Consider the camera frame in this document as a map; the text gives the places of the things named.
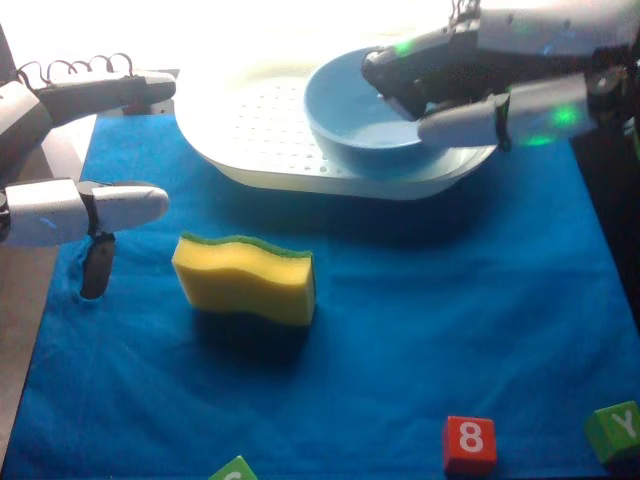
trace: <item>robotic hand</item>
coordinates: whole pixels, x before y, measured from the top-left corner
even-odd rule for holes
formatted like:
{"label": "robotic hand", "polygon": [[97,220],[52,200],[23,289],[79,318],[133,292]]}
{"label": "robotic hand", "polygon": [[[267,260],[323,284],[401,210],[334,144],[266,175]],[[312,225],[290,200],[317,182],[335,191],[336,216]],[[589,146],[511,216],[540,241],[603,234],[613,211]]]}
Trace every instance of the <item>robotic hand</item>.
{"label": "robotic hand", "polygon": [[362,74],[438,148],[640,126],[640,0],[510,3],[452,1],[448,25],[376,49]]}
{"label": "robotic hand", "polygon": [[39,90],[18,78],[0,85],[0,245],[52,246],[89,235],[83,296],[98,297],[111,272],[113,233],[161,217],[169,206],[166,192],[140,182],[6,182],[52,128],[116,107],[167,100],[175,93],[175,78],[132,69],[88,72]]}

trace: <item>red cube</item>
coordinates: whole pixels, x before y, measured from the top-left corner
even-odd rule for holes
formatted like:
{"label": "red cube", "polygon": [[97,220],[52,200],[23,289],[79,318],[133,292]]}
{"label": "red cube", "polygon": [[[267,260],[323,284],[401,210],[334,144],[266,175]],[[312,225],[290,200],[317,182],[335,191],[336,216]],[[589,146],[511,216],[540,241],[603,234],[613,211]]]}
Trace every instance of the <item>red cube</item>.
{"label": "red cube", "polygon": [[448,474],[486,476],[498,462],[493,420],[447,417],[442,437]]}

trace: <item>number block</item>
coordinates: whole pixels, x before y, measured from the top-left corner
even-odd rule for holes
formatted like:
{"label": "number block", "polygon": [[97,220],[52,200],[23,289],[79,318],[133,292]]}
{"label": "number block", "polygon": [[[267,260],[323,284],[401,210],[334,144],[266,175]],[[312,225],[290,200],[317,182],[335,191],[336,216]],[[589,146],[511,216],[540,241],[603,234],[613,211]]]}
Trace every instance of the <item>number block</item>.
{"label": "number block", "polygon": [[596,410],[584,431],[600,463],[634,457],[640,453],[640,413],[636,402]]}
{"label": "number block", "polygon": [[486,476],[496,466],[493,420],[447,417],[442,436],[444,469],[448,474]]}
{"label": "number block", "polygon": [[244,458],[238,456],[218,470],[209,480],[258,480]]}

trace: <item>blue bowl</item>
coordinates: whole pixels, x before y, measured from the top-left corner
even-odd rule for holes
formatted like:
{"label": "blue bowl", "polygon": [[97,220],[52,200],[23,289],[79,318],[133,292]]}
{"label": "blue bowl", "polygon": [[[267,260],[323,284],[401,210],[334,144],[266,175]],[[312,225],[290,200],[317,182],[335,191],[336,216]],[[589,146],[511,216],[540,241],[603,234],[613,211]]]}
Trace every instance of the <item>blue bowl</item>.
{"label": "blue bowl", "polygon": [[420,142],[417,122],[394,112],[362,77],[370,51],[349,52],[318,68],[305,90],[305,113],[327,158],[374,178],[410,174],[437,155]]}

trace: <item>blue tablecloth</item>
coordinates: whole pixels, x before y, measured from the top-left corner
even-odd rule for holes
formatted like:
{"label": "blue tablecloth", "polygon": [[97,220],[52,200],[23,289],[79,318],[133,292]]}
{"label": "blue tablecloth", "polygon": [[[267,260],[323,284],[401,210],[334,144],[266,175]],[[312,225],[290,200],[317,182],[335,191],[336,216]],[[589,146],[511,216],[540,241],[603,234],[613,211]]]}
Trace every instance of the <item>blue tablecloth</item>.
{"label": "blue tablecloth", "polygon": [[[260,480],[442,476],[447,415],[492,418],[500,477],[603,473],[593,410],[640,398],[640,338],[571,149],[497,153],[449,191],[394,203],[249,188],[172,117],[102,119],[85,178],[172,200],[121,233],[107,294],[61,249],[6,478]],[[178,236],[310,249],[307,335],[193,313]]]}

